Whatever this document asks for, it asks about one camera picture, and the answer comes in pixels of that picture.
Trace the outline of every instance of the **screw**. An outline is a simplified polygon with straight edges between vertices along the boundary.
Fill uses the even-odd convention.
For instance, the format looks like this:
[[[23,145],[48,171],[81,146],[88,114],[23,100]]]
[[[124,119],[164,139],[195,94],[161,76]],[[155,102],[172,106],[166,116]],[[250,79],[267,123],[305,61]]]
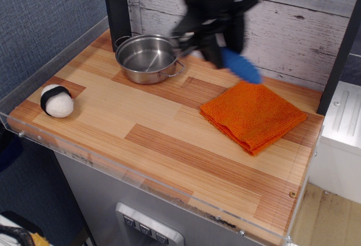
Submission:
[[[246,232],[244,230],[239,230],[238,231],[239,236],[244,236],[245,234],[246,234]]]
[[[291,192],[289,193],[289,197],[291,197],[291,198],[296,198],[296,197],[297,197],[297,193],[294,192],[294,191],[291,191]]]

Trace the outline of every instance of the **pot rim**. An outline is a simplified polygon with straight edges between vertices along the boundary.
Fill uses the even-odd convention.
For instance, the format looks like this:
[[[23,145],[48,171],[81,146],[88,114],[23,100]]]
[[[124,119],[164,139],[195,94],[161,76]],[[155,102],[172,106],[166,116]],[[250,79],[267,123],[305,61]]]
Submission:
[[[142,38],[150,38],[150,39],[157,39],[157,40],[163,40],[163,41],[166,41],[167,43],[169,43],[172,47],[174,47],[174,45],[172,44],[171,40],[169,37],[166,37],[166,36],[162,36],[160,34],[141,34],[139,36],[134,36],[134,37],[130,37],[129,39],[125,40],[122,44],[119,45],[119,47],[117,48],[116,50],[116,60],[118,62],[118,64],[121,66],[121,68],[124,68],[125,70],[127,71],[131,71],[131,72],[134,72],[134,73],[140,73],[140,74],[154,74],[154,73],[159,73],[163,70],[166,70],[167,68],[169,68],[171,65],[175,64],[175,62],[178,60],[178,56],[174,53],[174,60],[168,64],[167,66],[164,66],[161,70],[156,70],[156,71],[136,71],[136,70],[133,70],[133,69],[130,69],[128,67],[125,67],[122,63],[120,63],[119,61],[119,53],[126,47],[128,46],[129,44],[131,43],[135,43],[137,41],[140,41]]]

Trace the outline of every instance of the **plush rice ball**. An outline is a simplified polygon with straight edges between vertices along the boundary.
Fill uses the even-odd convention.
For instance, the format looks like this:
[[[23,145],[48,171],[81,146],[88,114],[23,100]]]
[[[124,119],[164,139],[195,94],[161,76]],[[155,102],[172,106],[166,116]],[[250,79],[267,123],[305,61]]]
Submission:
[[[47,115],[63,118],[74,110],[74,101],[64,86],[51,84],[41,92],[41,108]]]

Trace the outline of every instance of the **wooden tabletop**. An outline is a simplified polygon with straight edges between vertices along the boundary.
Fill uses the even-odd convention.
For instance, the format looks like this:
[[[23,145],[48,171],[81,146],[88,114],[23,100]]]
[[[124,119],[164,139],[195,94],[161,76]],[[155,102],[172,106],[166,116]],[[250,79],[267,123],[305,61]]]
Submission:
[[[193,56],[181,61],[180,75],[159,84],[135,84],[122,74],[106,31],[15,108],[8,122],[110,175],[142,177],[147,190],[179,198],[218,222],[221,216],[220,223],[230,228],[272,240],[261,229],[245,226],[242,218],[285,236],[323,122],[316,114],[321,93],[266,78],[268,88],[308,119],[250,156],[199,109],[239,79]],[[41,91],[49,84],[63,85],[73,95],[70,116],[53,118],[41,110]]]

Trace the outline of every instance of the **wooden backdrop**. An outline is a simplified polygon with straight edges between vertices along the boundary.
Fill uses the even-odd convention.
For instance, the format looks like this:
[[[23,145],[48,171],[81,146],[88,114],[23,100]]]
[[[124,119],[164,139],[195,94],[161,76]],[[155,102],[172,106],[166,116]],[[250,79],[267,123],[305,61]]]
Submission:
[[[323,91],[356,0],[260,0],[246,13],[243,55],[264,76]],[[163,34],[183,0],[128,0],[133,34]]]

